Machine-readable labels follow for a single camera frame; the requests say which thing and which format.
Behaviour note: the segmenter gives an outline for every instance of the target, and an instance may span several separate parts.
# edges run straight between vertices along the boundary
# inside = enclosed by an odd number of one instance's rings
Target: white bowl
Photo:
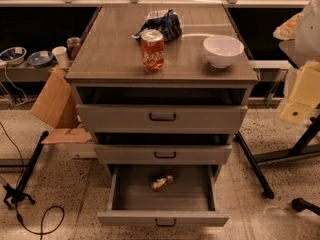
[[[19,65],[24,61],[27,50],[23,47],[12,47],[0,53],[0,60],[6,61],[8,65]]]
[[[203,42],[207,60],[216,68],[226,68],[233,64],[243,52],[243,44],[236,38],[213,35]]]

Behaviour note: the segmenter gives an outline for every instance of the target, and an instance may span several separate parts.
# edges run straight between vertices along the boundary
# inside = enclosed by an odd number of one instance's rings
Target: concrete floor
[[[0,121],[23,157],[33,152],[39,136],[49,126],[30,114],[28,109],[0,110]],[[306,126],[288,128],[277,121],[277,112],[250,109],[241,128],[253,154],[288,148],[304,132]],[[19,159],[18,152],[0,128],[0,158]],[[97,212],[107,209],[111,179],[96,158],[79,158],[77,152],[62,144],[45,146],[25,188],[35,200],[19,203],[25,225],[40,231],[41,218],[52,205],[65,210],[62,225],[42,239],[199,239],[199,240],[293,240],[320,239],[320,217],[305,210],[291,208],[291,200],[302,197],[320,205],[320,156],[297,158],[261,164],[274,199],[262,196],[262,187],[255,177],[239,144],[222,168],[216,183],[217,210],[230,219],[222,228],[214,227],[118,227],[102,226]],[[11,185],[20,175],[17,169],[1,169]],[[0,197],[5,190],[0,188]],[[55,228],[61,211],[51,210],[44,231]],[[15,210],[0,202],[1,239],[40,239],[27,232],[17,221]]]

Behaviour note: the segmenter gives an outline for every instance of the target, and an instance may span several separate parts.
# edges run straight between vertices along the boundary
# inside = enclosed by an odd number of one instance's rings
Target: drawer handle
[[[177,152],[170,152],[170,153],[164,153],[164,152],[157,152],[157,151],[155,151],[154,152],[154,157],[155,158],[160,158],[160,159],[168,159],[168,158],[170,158],[170,159],[172,159],[172,158],[176,158],[176,156],[177,156]]]
[[[173,219],[172,224],[159,224],[158,219],[156,219],[156,226],[157,227],[174,227],[177,224],[177,220]]]
[[[176,120],[177,116],[176,113],[173,113],[171,116],[157,116],[157,115],[153,115],[152,113],[149,113],[149,119],[151,121],[174,121]]]

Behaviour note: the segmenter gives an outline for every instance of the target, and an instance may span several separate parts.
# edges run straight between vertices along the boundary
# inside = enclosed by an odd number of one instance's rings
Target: cardboard flap
[[[59,144],[59,143],[88,143],[91,141],[91,135],[84,128],[60,128],[53,129],[49,136],[46,137],[42,144]]]
[[[31,109],[33,115],[53,128],[74,128],[79,124],[76,103],[65,75],[56,66]]]

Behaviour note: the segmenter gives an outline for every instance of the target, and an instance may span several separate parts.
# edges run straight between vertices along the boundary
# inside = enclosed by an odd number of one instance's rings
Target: white cup
[[[69,67],[69,58],[66,47],[58,46],[52,50],[52,53],[54,57],[56,57],[56,60],[61,68]]]

